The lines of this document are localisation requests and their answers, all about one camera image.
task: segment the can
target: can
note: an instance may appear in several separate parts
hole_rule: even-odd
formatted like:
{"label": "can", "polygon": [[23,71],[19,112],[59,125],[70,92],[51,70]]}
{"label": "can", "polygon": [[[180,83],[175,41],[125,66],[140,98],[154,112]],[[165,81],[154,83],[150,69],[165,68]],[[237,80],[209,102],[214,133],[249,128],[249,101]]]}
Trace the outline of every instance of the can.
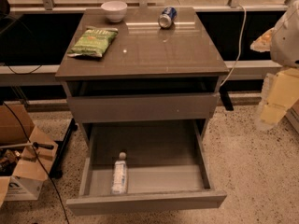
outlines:
{"label": "can", "polygon": [[177,11],[173,7],[165,8],[159,16],[158,23],[162,28],[169,28],[177,16]]}

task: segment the terrazzo floor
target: terrazzo floor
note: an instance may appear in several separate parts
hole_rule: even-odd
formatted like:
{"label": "terrazzo floor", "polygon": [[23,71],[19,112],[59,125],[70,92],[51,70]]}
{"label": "terrazzo floor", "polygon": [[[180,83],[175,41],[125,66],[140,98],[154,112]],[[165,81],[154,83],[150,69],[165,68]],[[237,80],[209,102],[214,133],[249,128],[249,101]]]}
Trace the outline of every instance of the terrazzo floor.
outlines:
{"label": "terrazzo floor", "polygon": [[[268,132],[253,124],[256,105],[236,105],[235,111],[218,106],[206,130],[204,146],[215,189],[227,198],[219,209],[74,216],[71,224],[275,224],[299,223],[299,134],[284,119]],[[68,111],[30,112],[35,125],[61,140],[71,114]],[[53,179],[63,202],[78,197],[87,146],[80,130],[73,132],[62,163],[64,175]],[[64,213],[56,192],[46,181],[38,201],[5,202],[1,224],[63,224]]]}

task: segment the open drawer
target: open drawer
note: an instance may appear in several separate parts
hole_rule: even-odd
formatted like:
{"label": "open drawer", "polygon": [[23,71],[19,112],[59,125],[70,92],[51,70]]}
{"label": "open drawer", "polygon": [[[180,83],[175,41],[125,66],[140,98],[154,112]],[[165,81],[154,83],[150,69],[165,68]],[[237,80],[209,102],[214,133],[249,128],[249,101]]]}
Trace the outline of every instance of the open drawer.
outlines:
{"label": "open drawer", "polygon": [[[94,124],[90,142],[79,197],[66,202],[76,215],[217,208],[226,197],[208,179],[196,120]],[[128,191],[111,195],[122,150]]]}

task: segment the box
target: box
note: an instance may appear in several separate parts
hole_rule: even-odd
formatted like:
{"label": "box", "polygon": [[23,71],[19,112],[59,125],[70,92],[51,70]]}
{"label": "box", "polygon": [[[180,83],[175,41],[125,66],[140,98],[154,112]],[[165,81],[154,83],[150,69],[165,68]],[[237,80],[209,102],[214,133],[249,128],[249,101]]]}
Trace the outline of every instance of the box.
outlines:
{"label": "box", "polygon": [[299,100],[293,105],[293,107],[287,112],[286,115],[293,128],[299,132]]}
{"label": "box", "polygon": [[[9,107],[19,118],[32,143],[54,145],[53,150],[42,147],[36,149],[38,158],[49,173],[56,158],[58,145],[34,125],[23,105]],[[21,125],[6,106],[0,106],[0,117],[0,148],[7,144],[27,143]],[[0,206],[3,201],[37,200],[43,182],[47,179],[48,175],[32,147],[25,147],[12,176],[0,176]]]}

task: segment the green snack bag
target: green snack bag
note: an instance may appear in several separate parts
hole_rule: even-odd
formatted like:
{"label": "green snack bag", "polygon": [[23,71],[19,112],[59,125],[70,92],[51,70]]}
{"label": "green snack bag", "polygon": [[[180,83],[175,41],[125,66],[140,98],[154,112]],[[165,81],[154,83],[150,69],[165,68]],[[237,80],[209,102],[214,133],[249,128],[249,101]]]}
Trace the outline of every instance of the green snack bag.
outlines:
{"label": "green snack bag", "polygon": [[67,55],[102,57],[117,34],[117,28],[88,27]]}

